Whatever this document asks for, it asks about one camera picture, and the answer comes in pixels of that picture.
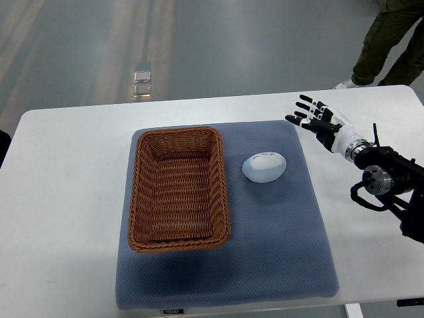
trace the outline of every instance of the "concrete floor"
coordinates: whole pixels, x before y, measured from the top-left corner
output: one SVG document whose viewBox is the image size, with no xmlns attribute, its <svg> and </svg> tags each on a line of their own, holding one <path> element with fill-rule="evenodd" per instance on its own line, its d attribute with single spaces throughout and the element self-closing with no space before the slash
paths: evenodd
<svg viewBox="0 0 424 318">
<path fill-rule="evenodd" d="M 0 129 L 13 136 L 31 109 L 331 89 L 350 77 L 378 9 L 377 0 L 0 0 Z M 135 99 L 143 68 L 152 94 Z M 424 76 L 411 87 L 424 102 Z M 365 318 L 424 316 L 394 302 L 361 306 Z M 346 315 L 336 306 L 243 317 Z"/>
</svg>

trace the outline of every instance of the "trousers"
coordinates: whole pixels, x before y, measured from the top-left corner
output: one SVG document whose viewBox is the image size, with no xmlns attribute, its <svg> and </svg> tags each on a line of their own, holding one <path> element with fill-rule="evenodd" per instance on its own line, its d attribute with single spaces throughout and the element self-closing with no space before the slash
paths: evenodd
<svg viewBox="0 0 424 318">
<path fill-rule="evenodd" d="M 406 50 L 378 85 L 410 85 L 424 70 L 424 0 L 383 0 L 382 8 L 365 36 L 352 81 L 369 85 L 382 71 L 390 50 L 415 27 Z"/>
</svg>

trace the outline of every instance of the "black object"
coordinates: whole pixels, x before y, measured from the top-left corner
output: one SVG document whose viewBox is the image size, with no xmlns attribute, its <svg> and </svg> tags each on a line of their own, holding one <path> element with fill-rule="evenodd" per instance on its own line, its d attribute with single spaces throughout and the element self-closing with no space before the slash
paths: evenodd
<svg viewBox="0 0 424 318">
<path fill-rule="evenodd" d="M 335 133 L 337 133 L 343 126 L 341 124 L 334 125 L 331 123 L 331 119 L 333 118 L 334 114 L 322 101 L 314 103 L 312 98 L 305 95 L 300 95 L 300 99 L 316 106 L 316 109 L 314 110 L 310 106 L 303 103 L 296 103 L 296 106 L 305 109 L 307 112 L 313 114 L 313 116 L 316 118 L 307 118 L 306 114 L 295 111 L 295 116 L 287 115 L 285 117 L 286 120 L 292 124 L 301 126 L 303 129 L 315 133 L 317 140 L 323 144 L 323 146 L 328 151 L 331 152 L 331 147 L 333 146 L 334 140 L 336 138 Z"/>
<path fill-rule="evenodd" d="M 11 142 L 12 138 L 4 131 L 0 131 L 0 167 L 3 164 Z"/>
<path fill-rule="evenodd" d="M 398 307 L 421 306 L 424 305 L 424 298 L 400 299 L 396 304 Z"/>
<path fill-rule="evenodd" d="M 400 229 L 404 236 L 424 243 L 424 168 L 417 165 L 414 159 L 408 160 L 399 155 L 391 147 L 380 146 L 361 150 L 354 158 L 354 164 L 361 170 L 374 166 L 390 177 L 388 191 L 375 195 L 383 203 L 383 207 L 376 208 L 390 210 L 401 221 Z M 364 203 L 364 200 L 357 196 L 357 191 L 361 186 L 381 180 L 372 179 L 370 173 L 365 171 L 362 181 L 363 184 L 352 187 L 351 197 L 360 205 L 373 209 L 369 203 Z M 411 190 L 413 193 L 409 202 L 397 197 Z"/>
<path fill-rule="evenodd" d="M 374 131 L 374 144 L 377 147 L 380 147 L 380 141 L 378 140 L 377 124 L 376 123 L 372 123 L 372 130 Z"/>
</svg>

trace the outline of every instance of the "shoe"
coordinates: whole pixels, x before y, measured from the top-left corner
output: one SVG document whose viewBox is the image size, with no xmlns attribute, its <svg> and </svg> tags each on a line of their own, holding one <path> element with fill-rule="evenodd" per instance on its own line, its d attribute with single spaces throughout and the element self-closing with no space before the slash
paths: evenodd
<svg viewBox="0 0 424 318">
<path fill-rule="evenodd" d="M 356 85 L 351 79 L 347 79 L 342 81 L 340 84 L 335 86 L 333 89 L 346 89 L 346 88 L 358 88 L 358 87 L 366 87 L 367 85 Z"/>
</svg>

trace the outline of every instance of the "brown wicker basket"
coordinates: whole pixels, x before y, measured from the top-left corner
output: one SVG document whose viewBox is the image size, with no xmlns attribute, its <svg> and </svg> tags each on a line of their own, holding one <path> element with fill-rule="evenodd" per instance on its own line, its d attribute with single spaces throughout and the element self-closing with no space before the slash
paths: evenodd
<svg viewBox="0 0 424 318">
<path fill-rule="evenodd" d="M 142 134 L 134 159 L 130 247 L 143 253 L 216 248 L 230 230 L 219 131 L 190 127 Z"/>
</svg>

